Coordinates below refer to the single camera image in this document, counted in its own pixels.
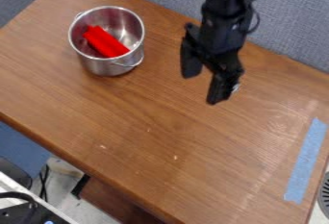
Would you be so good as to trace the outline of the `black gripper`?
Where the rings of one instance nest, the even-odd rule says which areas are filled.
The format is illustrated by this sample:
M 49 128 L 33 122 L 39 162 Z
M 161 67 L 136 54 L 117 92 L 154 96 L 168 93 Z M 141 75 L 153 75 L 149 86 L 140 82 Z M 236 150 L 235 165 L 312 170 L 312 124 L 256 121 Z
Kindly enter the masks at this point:
M 207 103 L 225 101 L 239 87 L 244 69 L 237 57 L 248 29 L 248 10 L 204 5 L 201 24 L 184 24 L 180 41 L 180 75 L 184 79 L 200 74 L 203 65 L 212 73 Z

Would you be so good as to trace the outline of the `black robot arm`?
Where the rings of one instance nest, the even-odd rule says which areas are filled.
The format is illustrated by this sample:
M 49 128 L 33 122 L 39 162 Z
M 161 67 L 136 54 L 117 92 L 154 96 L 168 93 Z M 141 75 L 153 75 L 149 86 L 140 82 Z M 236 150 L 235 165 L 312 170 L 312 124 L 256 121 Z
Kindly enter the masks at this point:
M 184 79 L 197 76 L 201 68 L 212 73 L 207 103 L 213 105 L 227 100 L 239 87 L 244 68 L 239 51 L 247 35 L 259 25 L 249 26 L 259 18 L 252 7 L 255 0 L 205 0 L 201 5 L 201 23 L 184 24 L 180 41 L 180 75 Z

